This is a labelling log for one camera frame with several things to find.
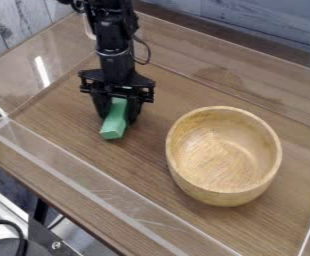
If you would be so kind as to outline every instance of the wooden table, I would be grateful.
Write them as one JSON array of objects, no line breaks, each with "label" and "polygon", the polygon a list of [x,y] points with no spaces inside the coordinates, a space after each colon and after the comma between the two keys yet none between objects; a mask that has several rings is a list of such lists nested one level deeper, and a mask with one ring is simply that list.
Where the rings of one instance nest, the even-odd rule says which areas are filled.
[{"label": "wooden table", "polygon": [[[63,33],[67,29],[80,34],[77,19],[69,17],[38,37],[54,30],[60,38],[69,36]],[[296,51],[304,57],[287,61],[187,24],[141,13],[140,21],[153,62],[137,70],[156,81],[156,103],[144,107],[124,139],[100,138],[101,121],[89,96],[77,89],[77,71],[99,65],[81,35],[73,39],[83,49],[75,60],[67,59],[73,46],[59,48],[67,54],[57,61],[72,70],[50,71],[52,86],[22,97],[13,88],[0,93],[0,106],[13,120],[0,124],[0,166],[125,255],[298,255],[310,229],[310,56]],[[13,62],[16,52],[29,48],[30,41],[0,63]],[[256,114],[283,145],[272,186],[236,208],[215,208],[191,199],[165,164],[164,140],[172,123],[189,110],[211,105]]]}]

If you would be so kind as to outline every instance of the black wire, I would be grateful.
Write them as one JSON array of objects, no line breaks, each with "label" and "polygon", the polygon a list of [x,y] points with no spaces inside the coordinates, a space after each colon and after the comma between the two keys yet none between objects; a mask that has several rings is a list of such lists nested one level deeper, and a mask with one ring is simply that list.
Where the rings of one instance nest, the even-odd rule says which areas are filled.
[{"label": "black wire", "polygon": [[16,251],[14,255],[16,256],[25,256],[25,253],[26,253],[26,241],[24,239],[20,227],[13,222],[10,222],[8,220],[0,220],[0,225],[10,226],[16,230],[16,232],[18,234],[18,248],[17,248],[17,251]]},{"label": "black wire", "polygon": [[149,46],[147,45],[147,43],[145,43],[137,36],[133,35],[132,39],[133,39],[137,43],[140,43],[140,44],[144,45],[144,47],[145,47],[145,49],[147,49],[147,52],[148,52],[148,57],[147,57],[145,61],[140,61],[140,60],[135,57],[135,55],[133,55],[131,52],[129,52],[129,55],[131,55],[133,61],[135,61],[137,64],[140,64],[140,65],[147,65],[147,64],[149,64],[149,60],[151,60],[151,49],[149,49]]},{"label": "black wire", "polygon": [[52,230],[52,229],[61,223],[61,221],[63,221],[64,219],[65,219],[65,218],[64,218],[64,216],[63,216],[52,225],[48,226],[48,230]]}]

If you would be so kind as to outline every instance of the green object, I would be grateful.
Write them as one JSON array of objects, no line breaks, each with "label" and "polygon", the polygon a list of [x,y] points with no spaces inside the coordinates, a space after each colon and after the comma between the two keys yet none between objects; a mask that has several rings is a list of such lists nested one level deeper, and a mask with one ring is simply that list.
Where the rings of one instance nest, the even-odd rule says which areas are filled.
[{"label": "green object", "polygon": [[108,116],[104,120],[100,135],[105,140],[121,139],[127,129],[127,100],[113,98]]}]

